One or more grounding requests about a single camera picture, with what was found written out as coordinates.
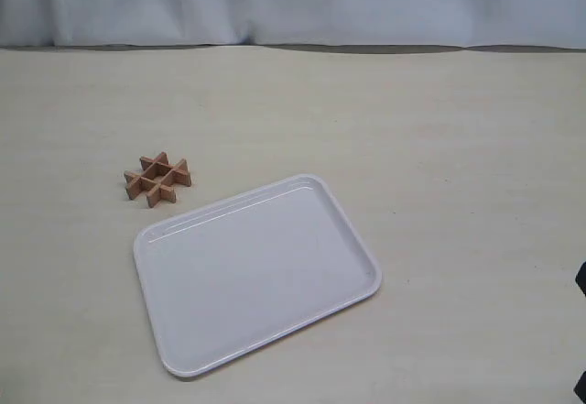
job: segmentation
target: wooden lattice piece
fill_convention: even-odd
[[[142,191],[146,191],[146,200],[149,207],[155,207],[160,200],[175,202],[174,183],[191,185],[191,175],[187,170],[187,161],[183,158],[175,166],[168,164],[167,154],[161,152],[155,159],[141,157],[140,165],[143,173],[125,172],[126,193],[133,200]]]

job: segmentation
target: tray rim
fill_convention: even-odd
[[[188,218],[194,214],[202,213],[202,212],[205,212],[205,211],[213,209],[213,208],[220,208],[230,202],[235,202],[235,201],[243,199],[247,196],[253,195],[255,193],[259,193],[260,191],[265,191],[265,190],[271,189],[273,187],[277,187],[281,184],[285,184],[290,181],[293,182],[293,181],[302,180],[302,179],[313,180],[313,181],[317,182],[322,187],[324,193],[330,199],[331,203],[333,204],[336,211],[338,212],[338,215],[342,218],[342,220],[346,223],[346,225],[350,229],[352,235],[354,236],[354,239],[358,243],[359,247],[362,249],[364,256],[368,260],[369,264],[372,266],[373,271],[374,271],[373,283],[371,285],[369,285],[366,289],[362,289],[360,291],[357,291],[357,293],[355,295],[353,295],[349,300],[346,300],[346,301],[343,301],[340,303],[335,303],[330,308],[326,309],[325,311],[321,311],[320,313],[313,315],[304,321],[297,322],[293,326],[289,326],[288,328],[281,330],[278,333],[275,333],[273,335],[268,335],[266,338],[263,338],[262,340],[260,340],[258,342],[255,342],[255,343],[250,344],[246,347],[243,347],[242,349],[235,351],[232,354],[228,354],[227,356],[224,356],[218,360],[214,360],[213,362],[210,362],[204,366],[200,366],[200,367],[195,368],[193,370],[187,370],[187,371],[174,367],[169,362],[169,360],[167,360],[167,358],[165,357],[165,349],[163,347],[161,337],[158,334],[156,327],[154,326],[154,323],[152,320],[154,312],[151,311],[151,307],[149,306],[150,302],[148,300],[148,295],[147,295],[147,285],[145,285],[143,278],[141,278],[141,269],[140,269],[141,257],[140,257],[140,253],[138,251],[138,248],[141,245],[141,241],[144,240],[145,236],[148,234],[148,232],[150,230],[155,229],[157,227],[160,227],[161,225],[168,224],[169,222],[172,222],[174,220]],[[150,323],[150,328],[151,328],[153,336],[155,338],[155,345],[157,347],[158,357],[160,358],[163,366],[168,370],[168,372],[170,374],[174,375],[175,377],[181,377],[181,378],[197,377],[201,374],[204,374],[210,370],[215,369],[216,367],[219,367],[221,365],[229,363],[229,362],[233,361],[235,358],[238,358],[242,355],[253,352],[254,350],[256,350],[262,346],[265,346],[267,344],[273,343],[274,341],[276,341],[282,337],[285,337],[291,333],[294,333],[294,332],[296,332],[296,331],[298,331],[298,330],[300,330],[310,324],[313,324],[314,322],[318,322],[326,317],[329,317],[330,315],[332,315],[338,311],[344,310],[344,309],[354,305],[355,303],[358,303],[362,300],[366,300],[369,297],[373,296],[380,289],[381,284],[383,282],[383,273],[381,271],[381,268],[378,265],[378,262],[376,261],[376,259],[374,258],[374,255],[371,253],[369,248],[364,243],[363,239],[360,237],[360,235],[358,234],[358,232],[354,228],[352,222],[350,221],[350,219],[348,218],[348,216],[344,212],[343,208],[338,203],[338,200],[333,196],[333,194],[331,193],[331,190],[328,187],[328,185],[326,184],[326,182],[322,178],[320,178],[319,176],[311,174],[311,173],[301,173],[298,175],[293,175],[291,177],[285,178],[283,180],[274,181],[274,182],[271,182],[267,185],[252,189],[250,191],[245,191],[243,193],[239,193],[239,194],[234,195],[232,197],[224,198],[224,199],[221,199],[217,202],[212,202],[210,204],[204,205],[200,208],[197,208],[197,209],[185,212],[185,213],[177,214],[175,216],[171,216],[169,218],[166,218],[162,221],[153,223],[153,224],[143,228],[138,233],[138,235],[136,235],[136,239],[133,244],[133,255],[134,255],[134,259],[135,259],[136,273],[138,274],[140,287],[141,287],[141,290],[143,293],[143,301],[146,306],[146,311],[147,311],[148,320]]]

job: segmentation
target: white curtain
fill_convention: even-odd
[[[0,45],[586,48],[586,0],[0,0]]]

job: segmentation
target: plastic tray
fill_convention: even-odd
[[[326,184],[299,175],[153,224],[135,261],[167,370],[195,377],[376,292]]]

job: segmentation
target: table surface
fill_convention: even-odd
[[[585,79],[584,52],[0,51],[0,402],[578,402]],[[128,201],[123,171],[161,150],[197,187]],[[383,287],[172,377],[136,234],[300,172]]]

